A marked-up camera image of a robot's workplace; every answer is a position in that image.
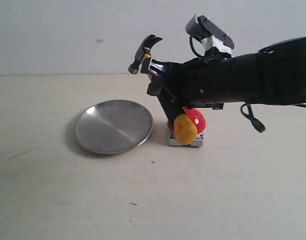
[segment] black mark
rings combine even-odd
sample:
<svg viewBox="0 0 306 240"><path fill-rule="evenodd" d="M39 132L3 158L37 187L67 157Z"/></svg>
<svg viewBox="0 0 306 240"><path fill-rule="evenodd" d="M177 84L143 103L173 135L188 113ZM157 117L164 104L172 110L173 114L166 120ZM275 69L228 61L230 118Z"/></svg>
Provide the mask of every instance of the black mark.
<svg viewBox="0 0 306 240"><path fill-rule="evenodd" d="M19 157L20 155L23 155L23 154L29 153L29 152L31 152L31 151L33 151L33 150L36 150L36 149L38 149L38 148L28 149L28 150L26 150L26 151L24 151L24 152L22 152L22 153L20 153L20 154L17 154L17 155L15 155L15 156L10 157L10 158L9 158L9 160L10 160L10 159L17 158L17 157Z"/></svg>

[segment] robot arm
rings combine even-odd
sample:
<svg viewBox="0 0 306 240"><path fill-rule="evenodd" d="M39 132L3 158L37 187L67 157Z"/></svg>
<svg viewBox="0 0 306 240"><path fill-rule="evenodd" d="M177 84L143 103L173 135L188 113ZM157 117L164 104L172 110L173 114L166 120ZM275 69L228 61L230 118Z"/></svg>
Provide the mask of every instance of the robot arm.
<svg viewBox="0 0 306 240"><path fill-rule="evenodd" d="M241 113L261 133L265 127L254 117L252 104L306 107L306 37L232 58L232 39L209 18L195 15L186 32L197 58L180 64L158 61L146 52L141 61L141 73L151 78L147 94L158 97L174 129L177 124L178 129L184 129L184 125L190 129L188 123L179 120L181 117L176 121L185 114L183 108L222 110L225 103L243 102ZM204 46L204 56L195 51L193 38ZM182 142L193 141L192 127L191 131Z"/></svg>

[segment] table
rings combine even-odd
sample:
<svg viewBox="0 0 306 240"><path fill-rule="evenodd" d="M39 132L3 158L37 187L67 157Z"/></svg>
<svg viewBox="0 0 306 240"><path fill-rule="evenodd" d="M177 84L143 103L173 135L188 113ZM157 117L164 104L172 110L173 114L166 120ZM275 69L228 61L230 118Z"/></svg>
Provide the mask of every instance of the table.
<svg viewBox="0 0 306 240"><path fill-rule="evenodd" d="M306 239L306 109L202 109L206 145L169 147L143 75L0 77L0 240ZM149 139L102 157L77 117L111 99L151 111Z"/></svg>

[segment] white base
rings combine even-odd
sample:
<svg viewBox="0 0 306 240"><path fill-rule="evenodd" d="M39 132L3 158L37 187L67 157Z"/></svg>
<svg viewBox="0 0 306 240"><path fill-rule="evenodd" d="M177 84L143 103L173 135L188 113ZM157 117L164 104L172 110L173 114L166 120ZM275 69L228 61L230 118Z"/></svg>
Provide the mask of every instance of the white base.
<svg viewBox="0 0 306 240"><path fill-rule="evenodd" d="M204 131L202 131L200 134L198 134L195 138L195 140L191 144L179 144L177 142L175 134L169 129L168 129L168 145L172 147L180 147L180 146L191 146L191 147L200 147L204 146L205 143L205 134Z"/></svg>

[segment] round metal tray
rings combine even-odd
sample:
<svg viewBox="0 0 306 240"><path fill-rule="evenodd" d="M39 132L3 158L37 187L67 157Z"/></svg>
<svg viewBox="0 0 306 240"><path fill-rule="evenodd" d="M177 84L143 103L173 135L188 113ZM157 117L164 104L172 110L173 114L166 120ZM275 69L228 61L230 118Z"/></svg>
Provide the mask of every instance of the round metal tray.
<svg viewBox="0 0 306 240"><path fill-rule="evenodd" d="M153 130L151 113L130 100L109 100L87 109L76 121L75 137L85 149L119 154L142 144Z"/></svg>

